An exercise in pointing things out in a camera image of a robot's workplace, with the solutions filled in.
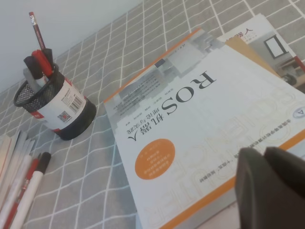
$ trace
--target red pen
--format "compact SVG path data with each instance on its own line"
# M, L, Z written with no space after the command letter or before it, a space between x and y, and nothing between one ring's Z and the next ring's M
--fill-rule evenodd
M28 186L28 184L30 182L30 179L33 176L33 173L34 173L38 163L39 163L39 159L38 158L36 158L36 159L34 159L32 161L32 164L31 164L31 166L30 166L30 168L29 168L29 170L27 172L27 175L26 175L26 177L24 179L24 183L23 183L23 186L21 188L21 191L20 191L19 195L17 196L16 201L15 201L13 207L10 210L10 214L9 214L9 216L8 216L6 222L5 222L5 225L4 225L3 229L9 229L10 228L10 225L13 222L13 219L14 219L16 213L17 213L18 205L19 205L19 203L20 203L20 201L21 201L21 199L23 197L23 194L24 194L25 190L27 189L27 186Z
M36 50L34 52L32 52L32 56L35 57L35 59L38 61L42 72L49 77L50 75L52 75L52 68L51 65L47 59L47 57L43 54L43 52L41 50Z

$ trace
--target red and white label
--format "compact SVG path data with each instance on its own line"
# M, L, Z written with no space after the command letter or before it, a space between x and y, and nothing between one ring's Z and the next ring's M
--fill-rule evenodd
M70 125L80 115L85 105L84 96L68 79L65 79L57 95L31 115L42 121L49 129L59 131Z

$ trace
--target orange circle sticker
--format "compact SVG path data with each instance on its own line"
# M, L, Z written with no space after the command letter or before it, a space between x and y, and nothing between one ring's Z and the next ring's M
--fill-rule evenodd
M155 140L139 153L135 162L135 172L144 180L155 179L165 173L174 158L175 146L170 140Z

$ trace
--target white wall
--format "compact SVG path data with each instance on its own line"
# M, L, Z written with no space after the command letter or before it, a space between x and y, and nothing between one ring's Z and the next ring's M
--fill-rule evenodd
M142 0L2 0L0 4L0 92L23 78L23 59L39 49L33 11L47 48L56 57Z

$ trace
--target qr code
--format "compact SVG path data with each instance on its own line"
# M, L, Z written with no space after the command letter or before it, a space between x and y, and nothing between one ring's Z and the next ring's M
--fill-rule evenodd
M67 113L66 111L63 111L63 112L62 112L59 116L57 116L57 117L59 117L59 119L62 120L64 123L67 122L67 121L69 121L70 118L71 118L71 116L68 115L68 113Z

